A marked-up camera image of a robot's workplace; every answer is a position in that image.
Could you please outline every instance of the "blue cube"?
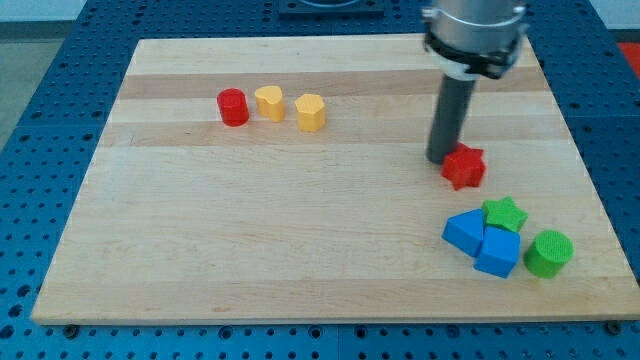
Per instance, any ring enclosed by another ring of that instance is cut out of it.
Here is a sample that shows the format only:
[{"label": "blue cube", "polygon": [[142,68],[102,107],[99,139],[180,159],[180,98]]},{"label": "blue cube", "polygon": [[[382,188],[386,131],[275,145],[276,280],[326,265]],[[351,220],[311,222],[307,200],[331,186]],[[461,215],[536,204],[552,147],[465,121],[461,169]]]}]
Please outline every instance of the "blue cube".
[{"label": "blue cube", "polygon": [[487,226],[473,267],[506,279],[518,263],[519,257],[520,234]]},{"label": "blue cube", "polygon": [[484,215],[482,209],[450,217],[442,233],[442,238],[465,254],[475,257],[484,237]]}]

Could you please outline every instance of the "green cylinder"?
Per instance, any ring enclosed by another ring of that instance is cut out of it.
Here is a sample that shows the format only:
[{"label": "green cylinder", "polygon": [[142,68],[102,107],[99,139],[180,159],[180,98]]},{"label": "green cylinder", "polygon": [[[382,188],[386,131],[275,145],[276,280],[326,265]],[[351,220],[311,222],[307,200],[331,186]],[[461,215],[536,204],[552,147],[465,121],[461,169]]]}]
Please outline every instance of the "green cylinder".
[{"label": "green cylinder", "polygon": [[534,275],[551,279],[573,257],[573,244],[563,233],[544,230],[524,254],[524,265]]}]

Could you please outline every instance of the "yellow block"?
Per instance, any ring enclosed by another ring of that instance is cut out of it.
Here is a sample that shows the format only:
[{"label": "yellow block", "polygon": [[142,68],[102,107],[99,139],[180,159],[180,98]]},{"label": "yellow block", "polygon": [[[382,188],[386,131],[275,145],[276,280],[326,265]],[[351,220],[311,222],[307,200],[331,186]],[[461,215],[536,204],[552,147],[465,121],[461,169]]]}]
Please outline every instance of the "yellow block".
[{"label": "yellow block", "polygon": [[320,95],[304,94],[296,99],[295,103],[300,130],[316,132],[324,127],[327,114]]},{"label": "yellow block", "polygon": [[284,120],[284,100],[280,86],[263,86],[255,91],[258,113],[273,122]]}]

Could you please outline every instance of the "wooden tabletop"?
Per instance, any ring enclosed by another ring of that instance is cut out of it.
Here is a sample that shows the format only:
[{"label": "wooden tabletop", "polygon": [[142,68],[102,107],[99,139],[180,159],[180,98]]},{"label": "wooden tabletop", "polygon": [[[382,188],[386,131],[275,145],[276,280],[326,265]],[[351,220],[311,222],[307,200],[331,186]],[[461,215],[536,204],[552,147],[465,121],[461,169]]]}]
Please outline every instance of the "wooden tabletop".
[{"label": "wooden tabletop", "polygon": [[[441,71],[421,36],[143,40],[83,181],[32,317],[42,324],[520,322],[640,317],[640,291],[527,43],[481,79],[463,141],[480,188],[425,160]],[[256,111],[279,85],[286,119]],[[245,91],[225,127],[215,96]],[[327,125],[297,129],[322,95]],[[522,262],[475,271],[446,219],[510,195],[574,243],[552,280]]]}]

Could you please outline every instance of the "perforated metal table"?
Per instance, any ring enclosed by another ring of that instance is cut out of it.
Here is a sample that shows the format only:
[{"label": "perforated metal table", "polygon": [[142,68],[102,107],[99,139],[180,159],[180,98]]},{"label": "perforated metal table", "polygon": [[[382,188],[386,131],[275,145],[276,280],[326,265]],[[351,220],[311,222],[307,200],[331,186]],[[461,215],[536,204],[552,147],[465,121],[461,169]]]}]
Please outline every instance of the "perforated metal table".
[{"label": "perforated metal table", "polygon": [[[423,30],[418,9],[424,4],[416,0],[385,0],[382,17],[279,17],[278,5],[88,1],[0,156],[0,359],[640,358],[638,321],[81,327],[77,334],[31,322],[31,307],[139,39]],[[528,20],[535,52],[638,278],[640,83],[587,0],[532,1]]]}]

